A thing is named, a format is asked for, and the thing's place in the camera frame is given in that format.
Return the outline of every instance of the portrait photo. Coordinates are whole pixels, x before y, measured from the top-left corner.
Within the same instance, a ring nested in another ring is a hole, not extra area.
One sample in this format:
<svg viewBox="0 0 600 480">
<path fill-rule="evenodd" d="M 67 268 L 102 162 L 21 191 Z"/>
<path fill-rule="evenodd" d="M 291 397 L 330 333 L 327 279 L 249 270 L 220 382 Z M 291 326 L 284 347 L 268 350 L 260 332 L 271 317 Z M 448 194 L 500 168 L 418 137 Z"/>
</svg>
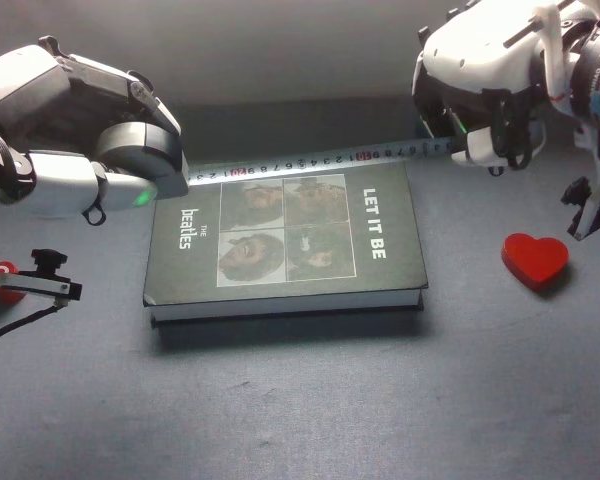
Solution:
<svg viewBox="0 0 600 480">
<path fill-rule="evenodd" d="M 284 180 L 285 225 L 325 225 L 349 220 L 344 175 Z"/>
<path fill-rule="evenodd" d="M 284 229 L 220 233 L 218 287 L 285 281 Z"/>
<path fill-rule="evenodd" d="M 355 277 L 348 223 L 286 230 L 289 281 Z"/>
<path fill-rule="evenodd" d="M 220 230 L 254 230 L 284 226 L 282 180 L 222 184 Z"/>
</svg>

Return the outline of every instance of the green light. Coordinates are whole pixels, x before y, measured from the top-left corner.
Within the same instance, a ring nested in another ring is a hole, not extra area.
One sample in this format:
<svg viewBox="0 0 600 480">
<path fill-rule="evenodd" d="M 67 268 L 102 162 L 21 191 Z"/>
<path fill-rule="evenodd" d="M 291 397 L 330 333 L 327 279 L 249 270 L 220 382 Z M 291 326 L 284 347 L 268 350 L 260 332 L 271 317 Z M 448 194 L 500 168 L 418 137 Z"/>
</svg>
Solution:
<svg viewBox="0 0 600 480">
<path fill-rule="evenodd" d="M 138 195 L 138 198 L 136 198 L 133 201 L 133 206 L 134 207 L 143 207 L 147 203 L 149 203 L 151 200 L 153 200 L 155 198 L 155 196 L 156 196 L 156 193 L 154 191 L 145 190 L 140 195 Z"/>
</svg>

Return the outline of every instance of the book title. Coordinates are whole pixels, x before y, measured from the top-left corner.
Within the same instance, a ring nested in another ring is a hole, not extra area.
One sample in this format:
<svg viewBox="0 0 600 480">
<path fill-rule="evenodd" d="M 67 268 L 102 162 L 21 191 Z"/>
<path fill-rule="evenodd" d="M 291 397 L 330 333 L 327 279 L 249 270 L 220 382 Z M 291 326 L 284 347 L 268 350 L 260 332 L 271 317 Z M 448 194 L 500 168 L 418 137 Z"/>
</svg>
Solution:
<svg viewBox="0 0 600 480">
<path fill-rule="evenodd" d="M 194 224 L 194 215 L 199 211 L 197 208 L 182 210 L 180 221 L 180 250 L 191 250 L 193 239 L 196 237 L 207 236 L 207 226 L 201 225 L 199 228 Z"/>
<path fill-rule="evenodd" d="M 372 218 L 367 219 L 369 233 L 371 233 L 373 237 L 370 239 L 371 255 L 374 260 L 387 258 L 387 252 L 384 248 L 384 239 L 379 236 L 382 235 L 382 222 L 380 220 L 380 205 L 378 204 L 375 188 L 364 189 L 364 204 L 367 207 L 367 213 L 373 215 Z"/>
</svg>

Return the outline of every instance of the gray table surface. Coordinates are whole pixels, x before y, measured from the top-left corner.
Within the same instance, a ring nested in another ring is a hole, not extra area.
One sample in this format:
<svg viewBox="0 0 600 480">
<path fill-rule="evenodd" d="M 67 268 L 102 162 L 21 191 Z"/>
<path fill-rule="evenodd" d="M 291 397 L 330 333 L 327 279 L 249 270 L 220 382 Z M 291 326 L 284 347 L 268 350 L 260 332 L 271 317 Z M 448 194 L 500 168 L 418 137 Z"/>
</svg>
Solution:
<svg viewBox="0 0 600 480">
<path fill-rule="evenodd" d="M 99 229 L 0 208 L 0 260 L 55 248 L 85 284 L 0 339 L 0 480 L 600 479 L 600 232 L 575 242 L 559 201 L 591 172 L 566 147 L 499 179 L 413 161 L 423 312 L 163 332 L 141 302 L 151 208 Z M 567 244 L 561 288 L 504 268 L 519 231 Z"/>
</svg>

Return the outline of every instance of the black book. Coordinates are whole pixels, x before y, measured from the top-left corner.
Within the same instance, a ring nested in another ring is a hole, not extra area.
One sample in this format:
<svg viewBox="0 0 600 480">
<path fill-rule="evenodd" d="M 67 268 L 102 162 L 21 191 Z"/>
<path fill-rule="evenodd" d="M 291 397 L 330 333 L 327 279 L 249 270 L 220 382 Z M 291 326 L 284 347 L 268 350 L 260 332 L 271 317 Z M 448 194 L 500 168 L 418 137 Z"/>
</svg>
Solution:
<svg viewBox="0 0 600 480">
<path fill-rule="evenodd" d="M 157 203 L 156 322 L 418 307 L 427 275 L 403 163 L 192 187 Z"/>
</svg>

